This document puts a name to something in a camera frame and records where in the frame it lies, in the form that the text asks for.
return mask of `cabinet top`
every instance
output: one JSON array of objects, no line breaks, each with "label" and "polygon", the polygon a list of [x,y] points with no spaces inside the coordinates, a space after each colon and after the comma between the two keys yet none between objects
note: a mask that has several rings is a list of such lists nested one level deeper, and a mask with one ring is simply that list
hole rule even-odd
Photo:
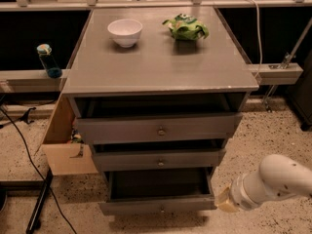
[{"label": "cabinet top", "polygon": [[[162,22],[181,13],[194,16],[210,35],[176,41]],[[110,38],[107,26],[120,19],[143,25],[129,49]],[[148,94],[249,92],[258,85],[212,7],[94,9],[63,93]]]}]

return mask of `drawer knob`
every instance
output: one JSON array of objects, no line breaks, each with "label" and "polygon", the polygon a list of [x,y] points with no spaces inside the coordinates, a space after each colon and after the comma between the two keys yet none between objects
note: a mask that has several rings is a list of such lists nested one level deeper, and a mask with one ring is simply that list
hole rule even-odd
[{"label": "drawer knob", "polygon": [[158,160],[158,166],[160,166],[160,167],[165,166],[165,162],[164,162],[164,160],[159,159],[159,160]]},{"label": "drawer knob", "polygon": [[158,133],[158,136],[162,137],[166,134],[166,131],[163,129],[162,126],[160,126],[157,133]]}]

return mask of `floor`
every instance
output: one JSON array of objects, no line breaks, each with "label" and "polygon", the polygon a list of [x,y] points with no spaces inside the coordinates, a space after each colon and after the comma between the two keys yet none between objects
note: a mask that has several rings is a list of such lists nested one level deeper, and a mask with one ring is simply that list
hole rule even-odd
[{"label": "floor", "polygon": [[[227,153],[216,169],[212,184],[214,195],[241,173],[256,169],[268,154],[280,153],[312,168],[312,133],[303,132],[287,102],[276,97],[272,113],[265,111],[258,98],[250,99],[243,120],[227,144]],[[48,119],[35,119],[26,125],[17,122],[37,168],[48,170],[45,155],[38,150]],[[24,144],[13,126],[0,130],[0,180],[40,179],[31,167]],[[312,233],[312,200],[295,198],[269,202],[251,212],[227,214],[220,210],[199,213],[104,216],[98,202],[106,198],[106,187],[99,175],[55,176],[52,187],[64,215],[77,233]],[[0,233],[25,233],[36,197],[8,197],[0,213]],[[72,233],[49,196],[41,213],[36,233]]]}]

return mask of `white cable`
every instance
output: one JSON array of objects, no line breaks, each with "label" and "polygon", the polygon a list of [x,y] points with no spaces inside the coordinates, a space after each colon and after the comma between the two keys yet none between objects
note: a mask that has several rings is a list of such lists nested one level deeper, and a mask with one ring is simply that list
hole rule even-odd
[{"label": "white cable", "polygon": [[262,43],[261,43],[261,34],[260,34],[260,9],[258,4],[254,1],[254,0],[245,0],[245,1],[249,1],[255,4],[255,8],[256,8],[256,31],[257,31],[257,42],[259,45],[259,52],[260,52],[260,60],[259,60],[259,66],[257,69],[257,73],[254,76],[255,78],[259,75],[259,71],[262,65]]}]

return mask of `bowl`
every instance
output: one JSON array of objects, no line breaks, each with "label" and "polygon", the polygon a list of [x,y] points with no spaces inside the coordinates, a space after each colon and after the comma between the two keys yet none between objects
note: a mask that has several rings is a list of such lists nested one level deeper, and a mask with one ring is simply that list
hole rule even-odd
[{"label": "bowl", "polygon": [[135,19],[118,19],[107,26],[111,39],[123,48],[130,48],[138,41],[142,28]]}]

